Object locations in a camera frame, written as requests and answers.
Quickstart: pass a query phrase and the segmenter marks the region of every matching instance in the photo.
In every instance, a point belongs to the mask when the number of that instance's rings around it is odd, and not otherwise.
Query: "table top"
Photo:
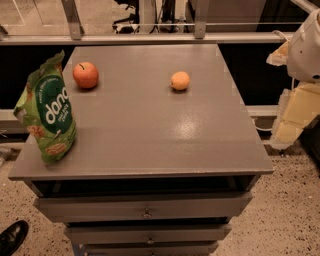
[[[93,62],[98,86],[79,90],[73,67]],[[188,90],[171,76],[186,71]],[[29,136],[12,180],[272,173],[272,163],[217,45],[77,47],[64,72],[77,138],[45,165]]]

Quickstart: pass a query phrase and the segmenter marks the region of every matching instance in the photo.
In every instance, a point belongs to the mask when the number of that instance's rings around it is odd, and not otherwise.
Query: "black shoe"
[[[20,220],[0,234],[0,256],[11,256],[28,234],[28,223]]]

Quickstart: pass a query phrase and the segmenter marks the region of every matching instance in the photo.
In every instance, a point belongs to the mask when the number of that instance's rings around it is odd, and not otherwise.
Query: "terrazzo floor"
[[[23,219],[29,234],[16,256],[71,256],[71,244],[62,224],[52,224],[33,206],[35,195],[8,173],[23,144],[3,144],[14,154],[0,168],[0,230]],[[299,142],[285,156],[268,148],[274,165],[252,189],[254,198],[231,220],[232,230],[211,256],[319,256],[319,169]]]

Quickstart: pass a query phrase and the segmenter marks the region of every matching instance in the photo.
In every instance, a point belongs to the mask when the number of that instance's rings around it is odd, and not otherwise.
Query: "snack bag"
[[[62,77],[64,52],[56,54],[31,73],[14,109],[14,115],[38,142],[42,159],[61,159],[76,136],[76,124]]]

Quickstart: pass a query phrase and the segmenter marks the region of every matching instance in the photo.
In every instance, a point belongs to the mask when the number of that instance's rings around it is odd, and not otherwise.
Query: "gray cabinet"
[[[72,67],[92,61],[95,90]],[[170,75],[185,70],[176,93]],[[65,224],[76,255],[208,255],[271,161],[216,45],[78,47],[64,70],[77,139],[45,165],[32,137],[10,179]]]

